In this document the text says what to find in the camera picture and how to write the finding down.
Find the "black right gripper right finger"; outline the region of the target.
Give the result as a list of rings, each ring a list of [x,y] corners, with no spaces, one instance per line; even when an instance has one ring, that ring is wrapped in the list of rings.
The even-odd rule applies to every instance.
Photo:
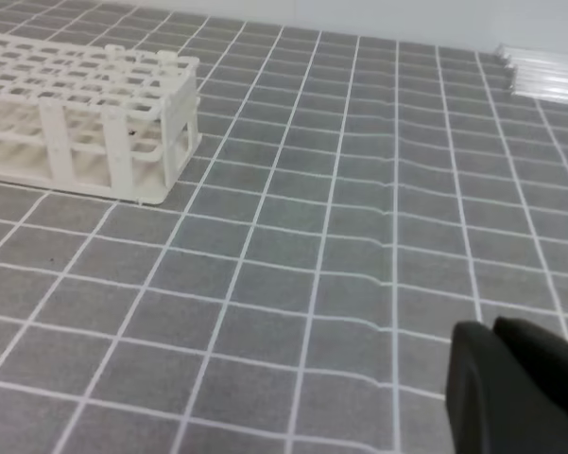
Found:
[[[493,332],[542,393],[568,414],[568,341],[523,319],[499,317]]]

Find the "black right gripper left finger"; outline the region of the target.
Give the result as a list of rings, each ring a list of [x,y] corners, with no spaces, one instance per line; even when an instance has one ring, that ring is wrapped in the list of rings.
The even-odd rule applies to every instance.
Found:
[[[568,414],[477,322],[453,329],[445,404],[457,453],[568,453]]]

